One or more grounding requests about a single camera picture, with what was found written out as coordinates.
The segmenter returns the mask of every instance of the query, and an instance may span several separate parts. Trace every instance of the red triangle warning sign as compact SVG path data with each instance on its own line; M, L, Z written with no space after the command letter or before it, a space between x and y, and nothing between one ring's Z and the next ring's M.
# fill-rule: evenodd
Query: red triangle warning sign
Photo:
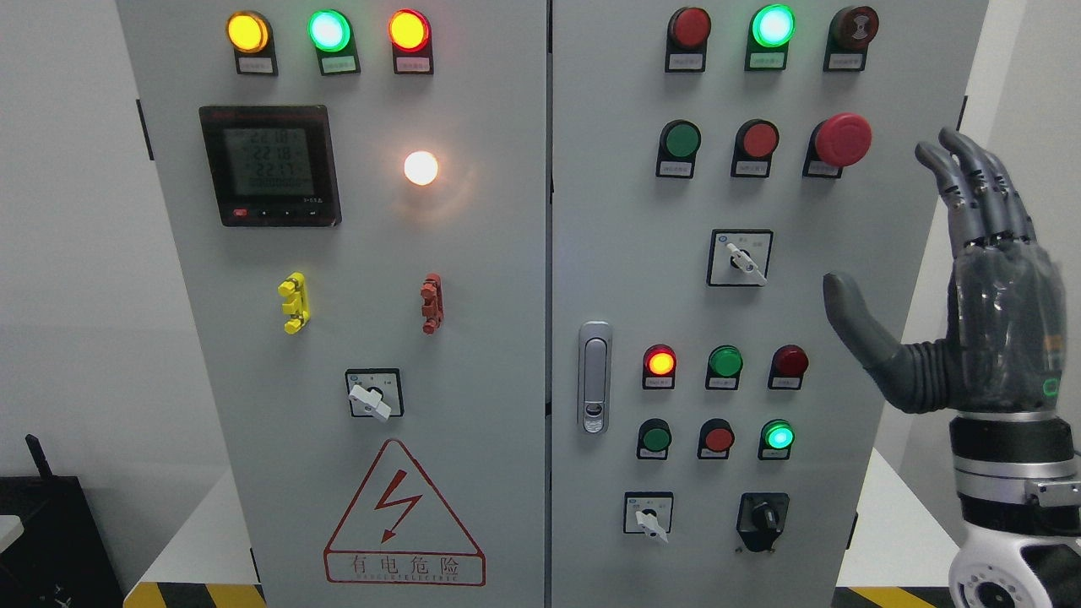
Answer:
M323 550L332 583L484 584L484 552L398 439L387 439Z

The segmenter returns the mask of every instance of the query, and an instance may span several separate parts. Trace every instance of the gray robotic hand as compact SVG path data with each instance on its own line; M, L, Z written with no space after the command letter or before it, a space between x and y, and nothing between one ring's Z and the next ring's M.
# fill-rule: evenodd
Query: gray robotic hand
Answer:
M1058 268L1002 162L952 129L916 158L949 210L953 274L946 338L899 344L867 310L855 280L823 279L826 315L886 400L902 411L1053 411L1066 358ZM958 162L950 157L952 153Z

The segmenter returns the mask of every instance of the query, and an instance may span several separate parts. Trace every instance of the glowing white light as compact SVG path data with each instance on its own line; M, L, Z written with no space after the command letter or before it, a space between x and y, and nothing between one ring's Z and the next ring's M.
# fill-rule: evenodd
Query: glowing white light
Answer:
M425 150L405 157L405 179L418 186L427 186L439 175L439 161Z

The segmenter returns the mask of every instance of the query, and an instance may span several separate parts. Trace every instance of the robotic arm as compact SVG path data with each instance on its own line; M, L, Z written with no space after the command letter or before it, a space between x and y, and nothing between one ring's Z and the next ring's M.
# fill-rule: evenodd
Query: robotic arm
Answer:
M920 143L916 157L949 210L946 338L898 343L840 273L823 279L826 316L892 405L958 411L950 440L969 530L950 568L958 608L1078 608L1081 478L1055 411L1062 277L1002 162L951 129L938 141L945 149Z

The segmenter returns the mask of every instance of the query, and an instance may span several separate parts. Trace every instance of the yellow terminal block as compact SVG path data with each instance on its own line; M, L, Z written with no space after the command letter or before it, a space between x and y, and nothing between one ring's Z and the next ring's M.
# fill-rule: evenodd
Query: yellow terminal block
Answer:
M304 329L311 319L308 309L308 288L304 275L293 273L278 286L278 295L285 299L281 304L281 313L289 317L285 321L285 333L293 335Z

